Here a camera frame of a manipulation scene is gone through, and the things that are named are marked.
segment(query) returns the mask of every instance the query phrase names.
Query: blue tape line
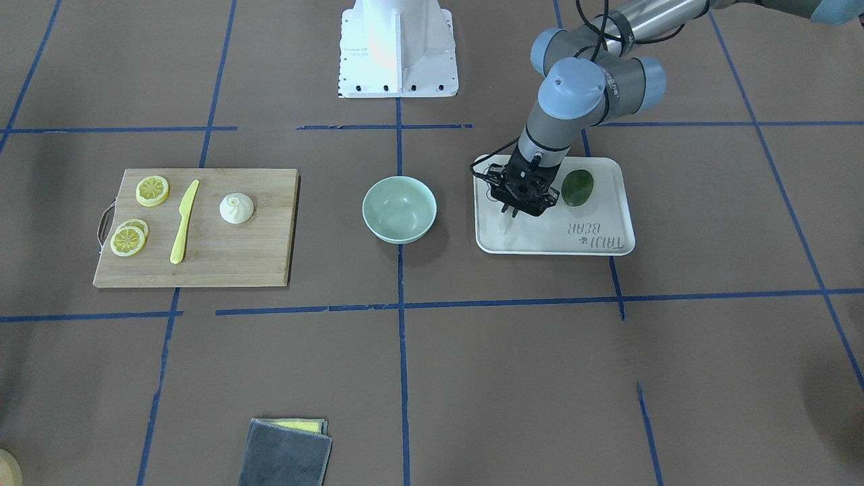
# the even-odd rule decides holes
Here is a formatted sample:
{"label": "blue tape line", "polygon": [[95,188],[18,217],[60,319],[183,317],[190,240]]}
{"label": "blue tape line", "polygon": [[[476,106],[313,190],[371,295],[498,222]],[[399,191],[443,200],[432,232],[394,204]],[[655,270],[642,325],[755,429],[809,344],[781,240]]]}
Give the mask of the blue tape line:
{"label": "blue tape line", "polygon": [[733,298],[760,298],[760,297],[801,297],[822,295],[822,291],[757,291],[757,292],[716,292],[701,294],[670,294],[670,295],[641,295],[623,296],[625,302],[663,302],[670,300],[709,300],[709,299],[733,299]]}
{"label": "blue tape line", "polygon": [[618,302],[617,297],[526,298],[507,300],[461,300],[449,302],[414,302],[405,309],[440,309],[447,307],[502,307],[507,305],[600,304]]}
{"label": "blue tape line", "polygon": [[741,82],[741,77],[738,75],[738,70],[735,69],[735,65],[732,62],[732,56],[729,54],[729,49],[726,47],[726,43],[723,41],[723,35],[720,32],[720,27],[717,26],[717,21],[714,19],[714,15],[712,13],[708,13],[708,18],[711,20],[711,25],[714,26],[714,32],[717,34],[717,39],[720,41],[720,45],[723,48],[723,54],[726,56],[726,61],[729,64],[729,68],[732,69],[732,75],[735,77],[735,83],[738,84],[738,89],[741,93],[741,97],[744,99],[744,105],[747,108],[747,112],[750,113],[750,119],[753,122],[753,126],[756,128],[756,133],[759,135],[759,141],[762,143],[762,150],[765,152],[766,157],[768,158],[768,164],[771,166],[771,172],[774,174],[774,180],[777,182],[777,186],[780,189],[780,194],[783,196],[783,202],[786,205],[786,210],[789,211],[789,216],[792,218],[792,223],[795,225],[795,231],[798,233],[798,238],[801,240],[801,245],[804,246],[804,252],[807,254],[807,260],[810,262],[810,268],[813,270],[813,275],[816,277],[816,282],[819,284],[819,288],[821,290],[825,289],[825,284],[822,281],[822,275],[819,274],[819,269],[816,268],[816,261],[813,259],[813,254],[810,252],[810,245],[807,244],[807,239],[804,237],[804,231],[801,229],[801,224],[798,223],[798,218],[795,215],[795,210],[792,208],[792,203],[789,200],[789,196],[786,194],[786,188],[783,185],[783,181],[780,180],[780,174],[777,170],[777,164],[774,163],[774,157],[771,154],[771,150],[768,149],[768,143],[765,140],[765,136],[762,134],[762,129],[759,128],[759,124],[756,121],[756,113],[753,111],[753,106],[750,105],[750,99],[747,97],[747,93],[744,90],[744,84]]}
{"label": "blue tape line", "polygon": [[0,316],[0,323],[45,323],[53,321],[96,321],[105,319],[152,319],[169,317],[170,312],[108,312],[103,314],[55,314],[48,316]]}
{"label": "blue tape line", "polygon": [[316,305],[306,307],[261,307],[255,309],[220,309],[217,316],[250,316],[259,314],[308,314],[314,312],[348,312],[353,310],[393,310],[398,304]]}
{"label": "blue tape line", "polygon": [[[756,122],[759,126],[863,126],[864,121],[772,121]],[[753,122],[735,121],[690,121],[690,122],[610,122],[599,127],[635,127],[635,126],[753,126]],[[303,125],[295,130],[396,130],[396,125]],[[474,125],[441,124],[441,125],[402,125],[403,130],[460,130],[473,129]]]}
{"label": "blue tape line", "polygon": [[27,90],[30,88],[30,81],[33,80],[33,74],[36,72],[36,67],[39,66],[39,60],[42,58],[42,53],[45,52],[45,45],[48,44],[48,37],[51,36],[51,30],[54,28],[54,21],[57,19],[57,12],[60,11],[60,1],[61,0],[57,0],[57,3],[54,4],[54,10],[51,12],[51,18],[48,20],[48,26],[45,28],[42,42],[39,43],[39,48],[36,50],[36,56],[33,58],[33,64],[30,65],[30,70],[27,72],[27,78],[24,79],[24,85],[21,87],[21,92],[18,93],[18,100],[15,102],[15,108],[12,109],[9,123],[6,124],[6,132],[3,134],[3,138],[0,138],[0,153],[3,153],[6,141],[9,140],[10,130],[15,126],[15,118],[18,117],[18,112],[21,111],[21,103],[24,101],[24,95],[27,94]]}
{"label": "blue tape line", "polygon": [[402,125],[404,130],[460,130],[472,129],[474,125],[466,124],[444,124],[444,125]]}
{"label": "blue tape line", "polygon": [[861,367],[858,366],[858,360],[855,359],[855,354],[852,352],[852,346],[849,345],[849,339],[846,337],[846,332],[840,324],[840,319],[834,310],[834,304],[831,302],[828,292],[823,293],[825,304],[828,305],[828,312],[831,314],[831,320],[834,321],[834,328],[837,329],[837,334],[840,335],[840,341],[843,343],[843,348],[846,349],[846,356],[849,358],[849,363],[855,372],[855,378],[858,379],[858,386],[864,392],[864,375],[861,374]]}
{"label": "blue tape line", "polygon": [[[831,289],[825,293],[831,295],[860,295],[864,294],[861,289]],[[501,307],[508,305],[558,305],[558,304],[603,304],[616,302],[663,302],[677,300],[710,300],[710,299],[736,299],[736,298],[764,298],[764,297],[808,297],[822,295],[821,290],[801,291],[753,291],[753,292],[716,292],[716,293],[693,293],[693,294],[668,294],[668,295],[640,295],[626,296],[616,295],[614,297],[562,297],[544,299],[510,299],[510,300],[468,300],[468,301],[443,301],[443,302],[414,302],[405,303],[405,309],[440,309],[448,307]],[[309,307],[263,307],[253,309],[222,309],[216,310],[217,316],[248,316],[256,314],[302,314],[310,312],[348,312],[362,310],[396,310],[399,303],[395,304],[349,304],[349,305],[319,305]],[[166,313],[154,313],[153,317],[164,317]],[[10,317],[0,317],[0,322]]]}
{"label": "blue tape line", "polygon": [[753,126],[753,122],[611,122],[599,126]]}
{"label": "blue tape line", "polygon": [[[582,146],[585,148],[585,157],[591,157],[591,144],[588,142],[588,132],[583,128]],[[621,315],[621,321],[627,319],[627,311],[624,309],[624,298],[621,296],[621,284],[618,280],[618,271],[615,269],[615,257],[609,257],[609,271],[612,272],[612,283],[615,286],[615,297],[618,299],[618,312]]]}
{"label": "blue tape line", "polygon": [[612,283],[615,285],[615,297],[618,298],[618,311],[621,313],[621,321],[627,319],[627,312],[624,310],[624,296],[621,295],[621,284],[618,281],[618,271],[615,269],[615,257],[609,257],[609,270],[612,271]]}
{"label": "blue tape line", "polygon": [[402,99],[396,98],[396,175],[402,175]]}
{"label": "blue tape line", "polygon": [[786,194],[786,189],[783,185],[783,181],[780,179],[780,173],[777,169],[777,164],[774,163],[774,157],[771,154],[771,150],[768,148],[768,143],[766,142],[765,136],[762,134],[762,129],[759,127],[759,123],[756,120],[756,114],[753,111],[753,107],[750,105],[750,99],[747,97],[746,91],[744,90],[744,84],[741,82],[741,78],[738,75],[738,70],[735,69],[735,65],[732,62],[732,56],[729,54],[729,49],[726,47],[726,43],[723,41],[723,34],[721,34],[720,32],[720,27],[717,25],[717,21],[714,19],[714,15],[708,13],[708,18],[711,19],[711,25],[714,26],[714,31],[717,34],[717,39],[720,41],[720,45],[723,48],[723,54],[726,56],[726,61],[728,62],[729,67],[732,69],[732,74],[735,77],[735,82],[738,84],[738,89],[741,91],[741,97],[744,99],[744,104],[747,107],[747,111],[750,113],[750,119],[753,121],[753,126],[756,128],[756,133],[759,135],[759,141],[762,143],[762,150],[765,151],[765,155],[768,158],[768,163],[771,165],[771,172],[774,174],[774,180],[777,182],[777,186],[780,189],[780,194],[783,196],[783,202],[785,203],[786,209],[789,211],[789,216],[792,218],[792,223],[795,226],[795,231],[798,233],[798,238],[801,240],[801,245],[804,247],[804,253],[807,255],[807,260],[810,262],[810,268],[813,270],[813,275],[814,277],[816,277],[816,282],[819,284],[819,290],[823,294],[825,304],[828,306],[828,311],[831,315],[831,319],[834,321],[834,326],[837,329],[837,334],[840,335],[843,347],[846,349],[846,356],[849,358],[849,363],[852,365],[852,369],[855,372],[855,377],[858,379],[858,385],[859,387],[861,387],[861,390],[864,391],[864,375],[862,375],[861,373],[861,368],[858,366],[858,361],[855,359],[852,347],[849,346],[846,333],[843,331],[843,327],[840,324],[840,319],[837,318],[837,314],[834,310],[834,305],[831,302],[831,297],[829,296],[828,291],[825,289],[825,283],[822,280],[822,275],[819,273],[819,269],[816,266],[816,260],[813,258],[813,253],[810,251],[810,245],[807,244],[807,239],[804,237],[804,230],[801,228],[801,224],[798,222],[798,217],[795,215],[795,210],[792,208],[792,203],[789,200],[789,196]]}
{"label": "blue tape line", "polygon": [[237,126],[118,126],[93,128],[14,128],[10,133],[135,133],[151,131],[236,131]]}
{"label": "blue tape line", "polygon": [[657,455],[657,446],[654,444],[654,431],[651,429],[651,417],[648,416],[648,407],[645,405],[645,391],[642,389],[642,381],[637,385],[639,392],[639,407],[642,409],[642,421],[645,423],[645,435],[648,436],[648,448],[651,450],[651,462],[654,464],[654,477],[657,478],[657,486],[663,486],[663,472],[660,470],[660,459]]}
{"label": "blue tape line", "polygon": [[[396,130],[398,125],[303,125],[295,130]],[[472,129],[474,125],[443,124],[443,125],[402,125],[403,130],[459,130]]]}
{"label": "blue tape line", "polygon": [[860,126],[864,121],[797,121],[758,122],[759,126]]}
{"label": "blue tape line", "polygon": [[558,8],[558,0],[552,0],[552,4],[555,5],[555,19],[558,21],[558,28],[563,29],[564,24],[561,22],[561,9]]}
{"label": "blue tape line", "polygon": [[856,295],[864,294],[864,289],[827,289],[829,295]]}
{"label": "blue tape line", "polygon": [[144,485],[144,475],[147,473],[147,462],[150,458],[150,445],[153,442],[153,429],[156,426],[156,414],[159,412],[159,399],[162,397],[162,383],[165,381],[165,367],[168,364],[168,343],[174,333],[174,319],[178,316],[177,302],[180,301],[180,287],[174,289],[171,299],[171,311],[168,314],[168,324],[165,326],[165,341],[162,342],[162,358],[159,365],[159,384],[153,393],[153,404],[150,406],[150,419],[147,422],[147,435],[144,438],[144,448],[141,451],[141,464],[138,466],[137,486]]}
{"label": "blue tape line", "polygon": [[395,125],[304,125],[297,130],[396,130]]}
{"label": "blue tape line", "polygon": [[201,147],[199,169],[204,167],[207,152],[210,150],[210,136],[213,134],[213,121],[216,119],[216,105],[219,103],[219,89],[222,87],[222,73],[225,72],[225,61],[228,58],[228,44],[231,42],[231,30],[234,26],[234,11],[237,0],[231,0],[231,13],[228,14],[228,27],[225,31],[225,41],[222,44],[222,57],[219,59],[219,71],[216,73],[216,85],[213,87],[213,100],[210,102],[210,116],[207,117],[207,130],[204,132],[204,145]]}
{"label": "blue tape line", "polygon": [[582,147],[585,148],[585,157],[591,157],[591,145],[588,144],[588,132],[582,129]]}
{"label": "blue tape line", "polygon": [[399,375],[402,384],[402,475],[404,486],[411,485],[411,448],[408,424],[408,355],[405,346],[405,287],[403,246],[398,246],[399,263],[397,282],[399,288]]}

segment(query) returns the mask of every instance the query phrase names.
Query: wooden object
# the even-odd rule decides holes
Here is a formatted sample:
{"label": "wooden object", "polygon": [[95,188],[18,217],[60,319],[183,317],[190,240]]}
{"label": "wooden object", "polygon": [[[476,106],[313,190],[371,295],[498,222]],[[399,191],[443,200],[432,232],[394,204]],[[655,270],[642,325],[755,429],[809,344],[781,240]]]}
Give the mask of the wooden object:
{"label": "wooden object", "polygon": [[[146,176],[168,180],[168,199],[153,208],[135,200],[135,187]],[[173,265],[168,259],[180,226],[178,208],[194,179],[200,180],[200,186],[189,218],[186,258]],[[93,285],[287,285],[298,183],[296,169],[127,169]],[[237,225],[219,215],[222,198],[234,192],[248,195],[255,204],[252,217]],[[111,251],[111,236],[121,222],[131,218],[147,221],[147,244],[131,257],[118,257]]]}

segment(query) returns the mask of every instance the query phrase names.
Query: avocado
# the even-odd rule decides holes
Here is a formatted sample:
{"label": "avocado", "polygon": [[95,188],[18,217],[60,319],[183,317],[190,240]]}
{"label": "avocado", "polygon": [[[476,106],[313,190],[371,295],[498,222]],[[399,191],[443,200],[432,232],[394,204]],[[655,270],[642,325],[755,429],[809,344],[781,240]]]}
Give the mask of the avocado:
{"label": "avocado", "polygon": [[585,204],[594,189],[594,176],[585,169],[574,170],[564,177],[561,195],[568,206]]}

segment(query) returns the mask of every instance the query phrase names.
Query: lemon slice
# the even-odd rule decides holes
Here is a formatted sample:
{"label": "lemon slice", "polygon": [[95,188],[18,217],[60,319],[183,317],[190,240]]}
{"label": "lemon slice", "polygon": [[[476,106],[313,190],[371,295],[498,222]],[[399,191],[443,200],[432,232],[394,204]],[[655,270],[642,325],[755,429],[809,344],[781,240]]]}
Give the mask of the lemon slice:
{"label": "lemon slice", "polygon": [[146,176],[135,187],[135,199],[146,208],[152,208],[168,199],[168,181],[162,176]]}
{"label": "lemon slice", "polygon": [[145,221],[145,220],[139,220],[138,218],[133,218],[131,220],[123,221],[122,223],[120,223],[120,226],[117,227],[117,231],[120,231],[120,228],[127,227],[127,226],[134,226],[134,227],[140,229],[142,231],[142,233],[144,233],[144,239],[145,240],[150,235],[150,227],[147,225],[147,221]]}
{"label": "lemon slice", "polygon": [[144,232],[134,226],[120,227],[111,236],[111,251],[118,257],[130,257],[144,248]]}

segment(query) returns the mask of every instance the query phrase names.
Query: cutting board handle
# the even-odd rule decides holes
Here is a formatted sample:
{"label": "cutting board handle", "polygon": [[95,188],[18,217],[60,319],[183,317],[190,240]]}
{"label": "cutting board handle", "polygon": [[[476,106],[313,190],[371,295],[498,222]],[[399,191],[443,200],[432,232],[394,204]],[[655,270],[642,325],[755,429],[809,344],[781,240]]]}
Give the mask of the cutting board handle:
{"label": "cutting board handle", "polygon": [[105,211],[102,212],[102,217],[99,219],[99,228],[96,230],[96,241],[99,242],[99,254],[102,254],[102,250],[105,248],[105,242],[108,240],[108,229],[111,228],[111,225],[108,224],[108,213],[114,209],[114,206],[117,205],[117,198],[114,198],[114,201],[111,201],[111,204],[108,205],[108,208],[105,208]]}

